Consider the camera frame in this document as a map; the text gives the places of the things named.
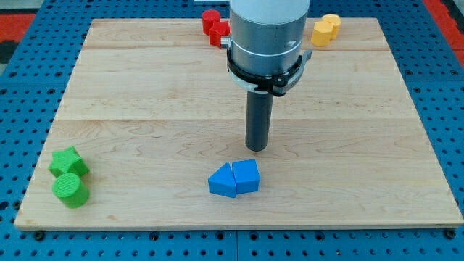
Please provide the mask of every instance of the red cylinder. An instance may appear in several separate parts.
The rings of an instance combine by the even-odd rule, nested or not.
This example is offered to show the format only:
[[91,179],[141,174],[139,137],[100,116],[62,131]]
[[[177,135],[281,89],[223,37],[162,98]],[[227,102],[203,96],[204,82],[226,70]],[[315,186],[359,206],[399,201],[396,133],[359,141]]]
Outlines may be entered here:
[[208,36],[210,34],[210,28],[214,22],[220,22],[220,13],[213,9],[206,10],[202,14],[202,22],[203,33]]

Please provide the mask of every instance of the green block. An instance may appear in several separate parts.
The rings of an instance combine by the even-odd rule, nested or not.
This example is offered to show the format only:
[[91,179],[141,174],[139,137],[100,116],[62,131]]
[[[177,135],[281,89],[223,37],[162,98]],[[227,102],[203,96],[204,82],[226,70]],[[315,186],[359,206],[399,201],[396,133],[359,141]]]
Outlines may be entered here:
[[76,208],[84,205],[90,194],[88,188],[82,183],[79,176],[73,173],[65,173],[58,177],[53,183],[51,190],[53,194],[69,208]]
[[52,152],[51,155],[53,160],[49,170],[57,178],[65,173],[74,173],[82,177],[89,172],[87,165],[74,146],[70,146],[63,151]]

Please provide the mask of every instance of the yellow block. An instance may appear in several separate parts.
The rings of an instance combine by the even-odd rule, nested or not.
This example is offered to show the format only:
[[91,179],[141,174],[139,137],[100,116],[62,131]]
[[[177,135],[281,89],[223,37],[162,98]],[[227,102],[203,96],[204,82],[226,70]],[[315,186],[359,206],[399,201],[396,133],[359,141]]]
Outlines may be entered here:
[[311,43],[317,47],[327,46],[331,41],[334,25],[331,22],[320,21],[314,23]]
[[322,21],[330,22],[333,25],[331,40],[336,39],[336,36],[339,34],[339,29],[341,25],[340,16],[336,14],[326,14],[322,17]]

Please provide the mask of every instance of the blue pentagonal block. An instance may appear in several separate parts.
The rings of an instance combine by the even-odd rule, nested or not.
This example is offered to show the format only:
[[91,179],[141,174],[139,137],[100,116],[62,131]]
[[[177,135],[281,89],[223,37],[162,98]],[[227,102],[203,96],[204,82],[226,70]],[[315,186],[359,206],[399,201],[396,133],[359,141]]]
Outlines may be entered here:
[[210,193],[228,196],[231,198],[236,197],[236,184],[233,179],[231,165],[225,163],[219,170],[217,170],[210,178],[208,178],[208,185]]
[[232,163],[233,176],[237,185],[237,194],[258,191],[260,172],[256,160],[248,159]]

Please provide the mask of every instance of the wooden board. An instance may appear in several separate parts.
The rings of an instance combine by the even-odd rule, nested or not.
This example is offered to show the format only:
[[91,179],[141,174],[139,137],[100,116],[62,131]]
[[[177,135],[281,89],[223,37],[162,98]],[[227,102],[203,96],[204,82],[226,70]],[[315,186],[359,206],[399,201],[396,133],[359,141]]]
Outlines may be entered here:
[[[314,48],[307,21],[303,47]],[[263,152],[244,145],[245,91],[199,20],[94,20],[16,219],[23,230],[441,228],[463,223],[375,19],[344,18],[275,99]],[[88,203],[51,193],[51,152],[75,145]],[[260,191],[210,194],[256,158]]]

